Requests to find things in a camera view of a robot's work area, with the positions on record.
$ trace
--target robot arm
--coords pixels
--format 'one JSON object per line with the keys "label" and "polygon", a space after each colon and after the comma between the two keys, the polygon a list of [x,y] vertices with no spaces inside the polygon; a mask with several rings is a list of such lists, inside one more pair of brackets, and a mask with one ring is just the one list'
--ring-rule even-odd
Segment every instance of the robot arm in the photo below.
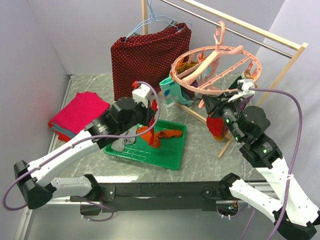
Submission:
{"label": "robot arm", "polygon": [[222,118],[235,140],[244,143],[240,152],[270,184],[277,199],[273,199],[245,183],[233,173],[221,181],[225,192],[222,195],[241,199],[265,214],[273,223],[280,215],[285,198],[288,178],[290,187],[285,215],[278,228],[288,240],[309,240],[317,232],[315,225],[320,222],[320,210],[302,190],[293,175],[288,176],[288,166],[276,143],[264,132],[270,121],[262,108],[248,106],[243,110],[239,104],[243,98],[255,93],[250,79],[238,81],[238,90],[220,96],[203,96],[207,113],[212,118]]}
{"label": "robot arm", "polygon": [[[142,84],[132,95],[133,98],[120,98],[73,139],[48,155],[28,164],[22,160],[14,165],[16,179],[27,171],[37,169],[18,182],[30,209],[37,209],[53,198],[82,196],[90,201],[101,194],[101,187],[91,174],[78,178],[56,176],[72,163],[118,140],[106,135],[120,135],[137,124],[149,125],[156,114],[150,107],[154,97],[151,89]],[[40,167],[40,164],[52,158],[54,159]]]}

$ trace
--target dark red fabric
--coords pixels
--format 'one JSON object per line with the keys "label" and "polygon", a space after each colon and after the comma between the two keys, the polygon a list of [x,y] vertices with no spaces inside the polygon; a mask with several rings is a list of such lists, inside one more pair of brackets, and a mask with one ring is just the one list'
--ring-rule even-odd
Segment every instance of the dark red fabric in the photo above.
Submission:
{"label": "dark red fabric", "polygon": [[134,81],[145,81],[157,92],[159,83],[168,77],[171,64],[189,51],[191,30],[185,23],[163,31],[119,38],[111,47],[114,100],[132,97]]}

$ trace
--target green plastic basket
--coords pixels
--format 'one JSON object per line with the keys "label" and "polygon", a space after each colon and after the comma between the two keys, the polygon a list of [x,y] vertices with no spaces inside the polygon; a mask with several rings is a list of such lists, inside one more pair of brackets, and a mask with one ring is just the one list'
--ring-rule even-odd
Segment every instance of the green plastic basket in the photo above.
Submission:
{"label": "green plastic basket", "polygon": [[181,137],[162,138],[161,147],[153,148],[141,137],[136,137],[135,143],[125,145],[123,152],[111,149],[111,144],[104,148],[104,153],[139,161],[145,164],[160,166],[166,169],[178,170],[184,149],[187,126],[171,121],[159,120],[155,126],[155,132],[174,129],[183,132]]}

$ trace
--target teal sock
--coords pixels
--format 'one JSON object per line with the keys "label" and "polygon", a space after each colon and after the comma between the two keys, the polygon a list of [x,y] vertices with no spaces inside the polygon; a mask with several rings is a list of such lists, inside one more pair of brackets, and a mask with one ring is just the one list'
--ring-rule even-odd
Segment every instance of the teal sock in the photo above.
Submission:
{"label": "teal sock", "polygon": [[190,106],[194,103],[194,101],[189,100],[189,98],[184,98],[181,93],[180,85],[176,83],[171,76],[161,81],[159,85],[164,94],[166,105],[172,105],[174,102],[178,102]]}

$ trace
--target marble floor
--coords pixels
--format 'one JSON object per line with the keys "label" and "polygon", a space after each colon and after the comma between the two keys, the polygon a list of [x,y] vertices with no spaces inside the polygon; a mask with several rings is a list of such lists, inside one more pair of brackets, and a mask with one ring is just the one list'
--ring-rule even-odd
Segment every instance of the marble floor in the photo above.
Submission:
{"label": "marble floor", "polygon": [[[226,89],[237,75],[225,77],[217,87]],[[114,102],[113,79],[111,74],[75,75],[70,79],[65,105],[77,92],[95,92],[103,100]],[[233,141],[221,158],[218,154],[226,141],[215,141],[205,124],[176,106],[166,107],[161,101],[160,119],[185,124],[187,134],[179,170],[164,169],[159,166],[143,164],[105,154],[102,150],[92,153],[66,168],[60,177],[80,177],[93,174],[103,177],[104,182],[189,182],[189,181],[219,181],[228,173],[234,173],[247,181],[264,180],[251,167],[239,152],[240,144]],[[207,117],[204,108],[198,108],[197,102],[191,108]],[[53,149],[64,144],[56,137]]]}

